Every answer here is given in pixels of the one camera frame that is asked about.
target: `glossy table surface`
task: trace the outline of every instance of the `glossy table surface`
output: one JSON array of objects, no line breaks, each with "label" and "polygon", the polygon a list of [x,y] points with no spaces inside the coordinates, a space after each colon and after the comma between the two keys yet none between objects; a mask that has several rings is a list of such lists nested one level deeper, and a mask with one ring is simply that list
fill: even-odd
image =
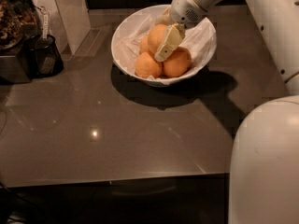
[{"label": "glossy table surface", "polygon": [[1,85],[0,180],[23,187],[229,173],[240,122],[288,93],[247,6],[215,7],[209,18],[215,56],[171,87],[113,65],[111,26],[59,75]]}]

